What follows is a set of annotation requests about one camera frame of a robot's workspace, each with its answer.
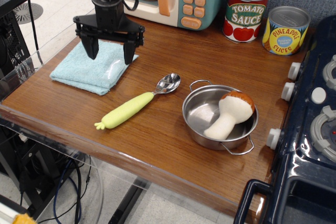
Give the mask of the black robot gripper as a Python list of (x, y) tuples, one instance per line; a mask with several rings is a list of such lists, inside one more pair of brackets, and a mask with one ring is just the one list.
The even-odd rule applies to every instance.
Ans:
[(99, 39), (122, 42), (124, 63), (133, 61), (136, 47), (144, 45), (145, 28), (130, 19), (124, 13), (123, 0), (91, 0), (95, 13), (76, 16), (76, 35), (89, 58), (95, 60), (99, 51)]

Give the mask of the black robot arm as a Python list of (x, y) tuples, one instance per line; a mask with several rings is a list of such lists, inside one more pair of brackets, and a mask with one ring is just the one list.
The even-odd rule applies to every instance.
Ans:
[(99, 51), (99, 39), (116, 41), (123, 44), (124, 62), (129, 65), (133, 61), (135, 49), (144, 44), (145, 28), (127, 18), (124, 8), (136, 10), (139, 0), (129, 7), (124, 0), (91, 0), (95, 13), (76, 16), (76, 35), (91, 59), (95, 59)]

